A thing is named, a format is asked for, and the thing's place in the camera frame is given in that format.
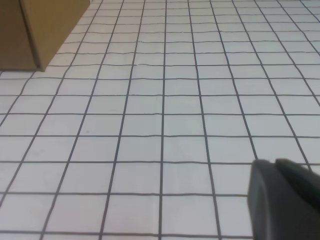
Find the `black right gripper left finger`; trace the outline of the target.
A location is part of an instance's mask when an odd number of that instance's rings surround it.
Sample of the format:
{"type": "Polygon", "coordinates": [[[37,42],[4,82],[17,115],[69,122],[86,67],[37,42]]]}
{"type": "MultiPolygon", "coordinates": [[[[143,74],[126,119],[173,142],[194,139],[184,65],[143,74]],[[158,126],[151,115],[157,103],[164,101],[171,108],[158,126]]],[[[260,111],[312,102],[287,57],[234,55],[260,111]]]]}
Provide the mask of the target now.
{"type": "Polygon", "coordinates": [[[278,215],[274,211],[275,162],[253,161],[247,204],[255,240],[318,240],[320,214],[278,215]]]}

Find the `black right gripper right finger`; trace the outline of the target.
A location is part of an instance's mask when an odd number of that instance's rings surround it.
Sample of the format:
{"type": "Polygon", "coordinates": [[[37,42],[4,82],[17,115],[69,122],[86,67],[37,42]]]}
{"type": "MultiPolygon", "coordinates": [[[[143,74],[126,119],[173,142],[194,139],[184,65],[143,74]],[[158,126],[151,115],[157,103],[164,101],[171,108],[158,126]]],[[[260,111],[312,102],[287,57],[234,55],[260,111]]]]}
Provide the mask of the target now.
{"type": "Polygon", "coordinates": [[[320,176],[288,160],[275,161],[274,211],[278,215],[319,215],[320,176]]]}

